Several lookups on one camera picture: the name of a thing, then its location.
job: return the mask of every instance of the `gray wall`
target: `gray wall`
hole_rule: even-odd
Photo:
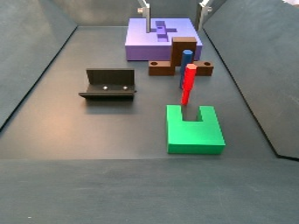
[[[76,24],[49,0],[0,0],[0,128]]]
[[[140,18],[137,0],[52,0],[79,25],[127,26],[129,18]],[[147,0],[152,18],[190,18],[195,20],[196,5],[202,0]],[[226,0],[214,0],[214,11]]]
[[[299,10],[228,0],[204,29],[278,155],[299,158]]]

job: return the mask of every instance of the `green base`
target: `green base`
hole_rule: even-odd
[[[199,107],[198,122],[183,120],[181,106],[167,105],[165,113],[168,153],[222,153],[226,143],[214,107]]]

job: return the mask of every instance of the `purple platform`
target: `purple platform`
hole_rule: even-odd
[[[195,37],[195,60],[202,56],[202,41],[188,18],[152,18],[151,33],[145,33],[145,19],[131,18],[125,35],[127,60],[169,60],[172,37]]]

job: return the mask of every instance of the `brown block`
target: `brown block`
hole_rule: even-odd
[[[149,75],[173,75],[175,67],[171,66],[171,61],[148,61]]]
[[[199,60],[199,61],[194,61],[192,64],[198,66],[196,74],[195,74],[196,76],[211,76],[212,69],[214,69],[212,62]]]
[[[183,61],[183,51],[191,50],[192,57],[196,51],[196,38],[195,37],[175,37],[172,38],[172,67],[179,67]]]

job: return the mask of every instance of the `gray floor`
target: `gray floor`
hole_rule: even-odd
[[[125,60],[125,27],[80,27],[53,61],[28,100],[0,133],[0,158],[101,159],[202,158],[165,152],[167,104],[180,104],[179,74],[152,77],[147,62]],[[219,158],[272,158],[230,74],[202,34],[203,60],[211,77],[198,77],[187,107],[194,119],[200,105],[216,109],[227,147]],[[133,102],[87,102],[87,68],[132,67]]]
[[[185,116],[215,106],[227,148],[185,157],[165,153],[179,76],[149,77],[145,62],[125,62],[125,33],[77,29],[1,132],[1,222],[298,223],[298,163],[275,158],[206,35],[215,72],[198,78]],[[87,67],[135,68],[133,103],[85,103]]]

